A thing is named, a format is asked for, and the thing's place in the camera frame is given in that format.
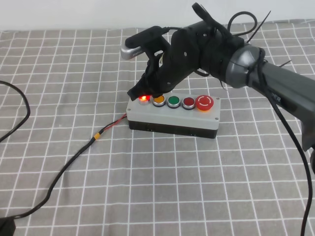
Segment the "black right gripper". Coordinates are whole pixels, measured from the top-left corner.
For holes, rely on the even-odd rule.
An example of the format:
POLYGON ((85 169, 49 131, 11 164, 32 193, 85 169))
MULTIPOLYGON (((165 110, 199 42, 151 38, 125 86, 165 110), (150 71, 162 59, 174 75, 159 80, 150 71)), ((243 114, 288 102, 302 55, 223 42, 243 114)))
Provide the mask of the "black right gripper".
POLYGON ((127 94, 132 101, 146 95, 158 97, 198 69, 225 82, 233 54, 244 45, 243 38, 227 29, 219 31, 203 22, 181 28, 173 33, 169 47, 149 60, 153 72, 142 74, 127 94))

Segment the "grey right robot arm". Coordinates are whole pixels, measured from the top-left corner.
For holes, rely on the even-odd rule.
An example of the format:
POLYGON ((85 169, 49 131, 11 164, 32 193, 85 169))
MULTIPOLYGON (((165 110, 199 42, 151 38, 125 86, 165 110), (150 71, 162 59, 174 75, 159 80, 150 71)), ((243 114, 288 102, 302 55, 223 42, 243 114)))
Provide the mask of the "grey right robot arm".
POLYGON ((148 56, 139 82, 128 91, 134 100, 142 95, 159 96, 172 91, 193 72, 233 87, 250 87, 267 97, 276 112, 283 108, 302 124, 302 141, 293 141, 300 154, 315 146, 315 82, 265 60, 262 48, 246 43, 217 22, 198 22, 174 29, 171 41, 163 35, 168 27, 153 26, 125 41, 148 56))

